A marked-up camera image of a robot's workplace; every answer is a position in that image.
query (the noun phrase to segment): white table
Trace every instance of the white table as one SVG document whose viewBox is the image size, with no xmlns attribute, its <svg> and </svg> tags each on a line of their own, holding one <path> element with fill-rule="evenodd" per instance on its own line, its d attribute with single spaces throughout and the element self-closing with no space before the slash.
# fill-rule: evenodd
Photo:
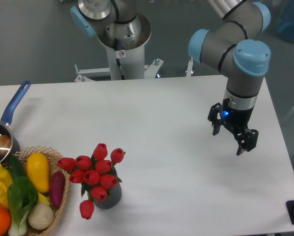
<svg viewBox="0 0 294 236">
<path fill-rule="evenodd" d="M 249 127 L 257 147 L 236 156 L 209 109 L 222 102 L 222 76 L 32 85 L 11 125 L 20 145 L 47 146 L 66 157 L 91 155 L 97 143 L 123 148 L 117 165 L 121 201 L 80 217 L 72 184 L 58 236 L 236 236 L 294 231 L 285 202 L 294 173 L 267 85 Z M 0 117 L 18 86 L 0 87 Z"/>
</svg>

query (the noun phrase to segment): warning sticker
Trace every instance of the warning sticker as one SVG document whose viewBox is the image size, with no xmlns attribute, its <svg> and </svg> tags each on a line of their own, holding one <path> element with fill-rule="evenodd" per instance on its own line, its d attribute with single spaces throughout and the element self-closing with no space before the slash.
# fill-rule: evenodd
<svg viewBox="0 0 294 236">
<path fill-rule="evenodd" d="M 125 57 L 125 51 L 124 50 L 116 51 L 116 57 L 117 58 L 124 58 Z"/>
</svg>

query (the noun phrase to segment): flower bouquet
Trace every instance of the flower bouquet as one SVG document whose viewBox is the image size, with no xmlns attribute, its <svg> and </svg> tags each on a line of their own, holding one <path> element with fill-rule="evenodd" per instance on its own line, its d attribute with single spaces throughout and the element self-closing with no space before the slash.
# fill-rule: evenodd
<svg viewBox="0 0 294 236">
<path fill-rule="evenodd" d="M 120 163 L 125 152 L 114 149 L 111 152 L 111 161 L 105 160 L 108 155 L 107 146 L 98 144 L 91 157 L 78 156 L 76 159 L 64 157 L 58 165 L 70 174 L 69 181 L 82 185 L 82 196 L 87 192 L 88 200 L 80 204 L 82 218 L 89 220 L 94 211 L 94 204 L 98 208 L 109 209 L 121 199 L 122 190 L 115 165 Z"/>
</svg>

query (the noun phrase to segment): bolt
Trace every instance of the bolt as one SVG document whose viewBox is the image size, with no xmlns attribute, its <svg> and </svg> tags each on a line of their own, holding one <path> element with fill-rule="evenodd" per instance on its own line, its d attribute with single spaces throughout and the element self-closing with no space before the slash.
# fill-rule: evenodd
<svg viewBox="0 0 294 236">
<path fill-rule="evenodd" d="M 155 60 L 155 65 L 158 65 L 159 62 L 160 62 L 160 60 L 159 60 L 159 59 L 156 59 L 156 60 Z"/>
</svg>

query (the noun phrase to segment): wicker basket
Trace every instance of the wicker basket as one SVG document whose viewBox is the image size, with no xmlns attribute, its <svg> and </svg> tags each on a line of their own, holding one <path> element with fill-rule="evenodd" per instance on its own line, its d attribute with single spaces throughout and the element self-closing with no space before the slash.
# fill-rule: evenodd
<svg viewBox="0 0 294 236">
<path fill-rule="evenodd" d="M 53 150 L 51 147 L 41 147 L 41 146 L 28 147 L 25 150 L 22 150 L 21 152 L 17 152 L 16 156 L 18 156 L 20 161 L 23 163 L 23 166 L 26 167 L 27 158 L 35 152 L 40 152 L 40 153 L 46 155 L 46 157 L 48 158 L 49 164 L 50 164 L 50 178 L 51 178 L 52 174 L 55 173 L 56 171 L 62 171 L 65 178 L 66 178 L 65 188 L 64 188 L 64 193 L 63 193 L 63 200 L 62 200 L 61 206 L 59 208 L 56 208 L 51 203 L 51 208 L 54 213 L 54 221 L 53 221 L 52 225 L 50 225 L 44 231 L 35 230 L 28 225 L 28 231 L 25 234 L 26 236 L 47 236 L 51 233 L 51 231 L 54 229 L 54 227 L 58 224 L 60 217 L 63 213 L 64 207 L 65 207 L 65 204 L 67 201 L 67 197 L 68 197 L 69 174 L 66 171 L 62 170 L 60 167 L 58 167 L 58 161 L 62 158 L 62 155 L 59 152 L 57 152 L 56 150 Z"/>
</svg>

